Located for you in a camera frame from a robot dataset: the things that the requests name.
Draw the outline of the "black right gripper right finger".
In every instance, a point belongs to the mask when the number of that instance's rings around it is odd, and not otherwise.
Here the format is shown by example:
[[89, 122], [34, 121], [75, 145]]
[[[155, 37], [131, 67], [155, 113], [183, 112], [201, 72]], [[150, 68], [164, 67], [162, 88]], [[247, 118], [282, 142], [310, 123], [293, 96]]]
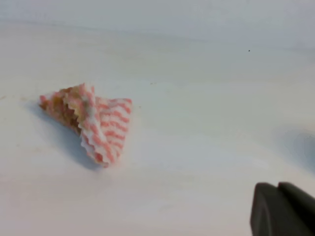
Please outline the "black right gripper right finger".
[[298, 218], [315, 235], [315, 198], [289, 182], [280, 182], [278, 189], [284, 194]]

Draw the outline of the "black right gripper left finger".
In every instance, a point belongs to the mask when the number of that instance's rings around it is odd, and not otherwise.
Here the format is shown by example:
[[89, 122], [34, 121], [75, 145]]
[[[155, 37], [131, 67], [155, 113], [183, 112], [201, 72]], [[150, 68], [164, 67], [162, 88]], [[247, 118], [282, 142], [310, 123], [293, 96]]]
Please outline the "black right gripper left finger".
[[283, 193], [268, 183], [255, 186], [250, 225], [253, 236], [301, 236], [304, 232]]

